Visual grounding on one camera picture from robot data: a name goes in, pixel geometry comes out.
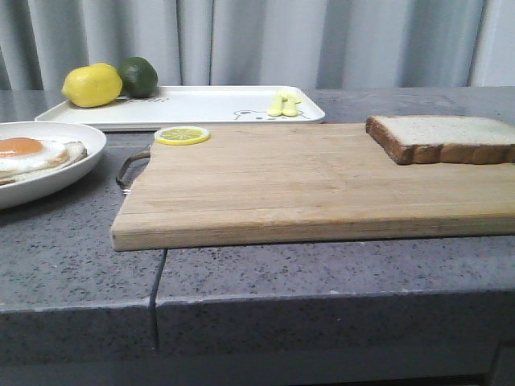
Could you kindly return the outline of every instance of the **white tray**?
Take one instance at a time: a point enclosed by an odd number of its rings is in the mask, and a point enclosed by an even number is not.
[[[278,90],[293,92],[300,98],[297,117],[266,114]],[[65,101],[35,120],[82,123],[103,131],[155,131],[175,124],[315,123],[324,117],[325,113],[295,87],[164,86],[151,98],[120,97],[91,109]]]

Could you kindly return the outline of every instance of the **metal handle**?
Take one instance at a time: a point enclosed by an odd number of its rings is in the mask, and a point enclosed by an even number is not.
[[[134,161],[138,161],[139,159],[150,158],[150,145],[145,148],[145,150],[136,153],[135,155],[131,155],[126,159],[123,163],[122,167],[118,171],[116,175],[116,183],[122,189],[124,195],[128,195],[130,193],[130,186],[132,183],[127,182],[123,179],[126,172],[129,170],[130,164]]]

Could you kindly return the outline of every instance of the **lime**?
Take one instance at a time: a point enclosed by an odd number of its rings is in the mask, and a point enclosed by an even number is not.
[[[125,59],[118,73],[123,81],[123,91],[132,98],[147,98],[158,84],[158,74],[148,60],[140,57]]]
[[[155,141],[165,145],[193,145],[209,137],[209,130],[198,126],[165,127],[154,134]]]
[[[107,105],[120,95],[122,79],[115,67],[96,63],[66,75],[61,92],[79,107]]]

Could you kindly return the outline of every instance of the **fried egg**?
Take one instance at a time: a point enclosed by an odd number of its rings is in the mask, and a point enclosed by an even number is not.
[[[53,168],[69,158],[66,145],[33,138],[0,140],[0,179]]]

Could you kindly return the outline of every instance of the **granite countertop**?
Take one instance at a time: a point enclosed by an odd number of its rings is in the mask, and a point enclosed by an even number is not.
[[[437,113],[515,124],[515,88],[307,94],[328,123]],[[1,91],[0,121],[59,101]],[[150,139],[108,134],[86,177],[0,211],[0,365],[424,346],[454,347],[443,373],[486,372],[515,336],[515,236],[114,252],[113,177]]]

